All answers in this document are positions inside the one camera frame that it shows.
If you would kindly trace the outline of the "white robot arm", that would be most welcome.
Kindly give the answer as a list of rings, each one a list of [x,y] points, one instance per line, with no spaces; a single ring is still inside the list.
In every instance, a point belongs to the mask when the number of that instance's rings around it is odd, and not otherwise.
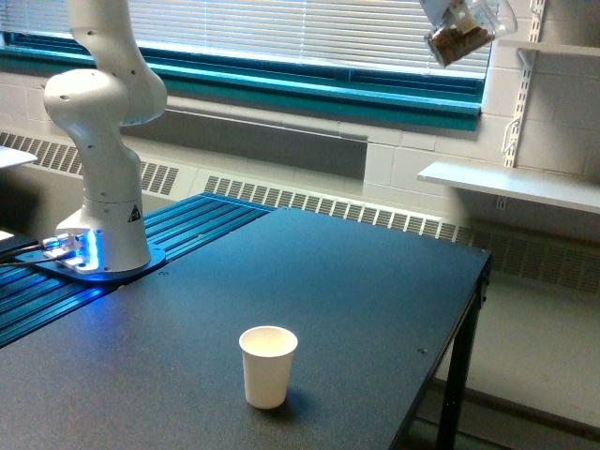
[[[44,106],[74,142],[82,163],[82,207],[63,220],[68,245],[46,251],[68,270],[92,276],[139,269],[151,261],[143,222],[141,161],[121,129],[159,118],[163,81],[137,46],[126,1],[70,1],[69,29],[93,68],[52,76]]]

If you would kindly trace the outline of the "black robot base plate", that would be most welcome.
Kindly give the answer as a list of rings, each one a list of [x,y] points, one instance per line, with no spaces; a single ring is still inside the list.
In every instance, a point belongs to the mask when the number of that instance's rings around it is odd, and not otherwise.
[[[63,278],[78,280],[84,283],[96,284],[128,284],[151,272],[158,270],[166,263],[166,253],[163,249],[150,246],[151,260],[143,267],[125,272],[98,272],[93,274],[81,274],[71,270],[58,262],[35,263],[34,267],[46,274],[57,275]]]

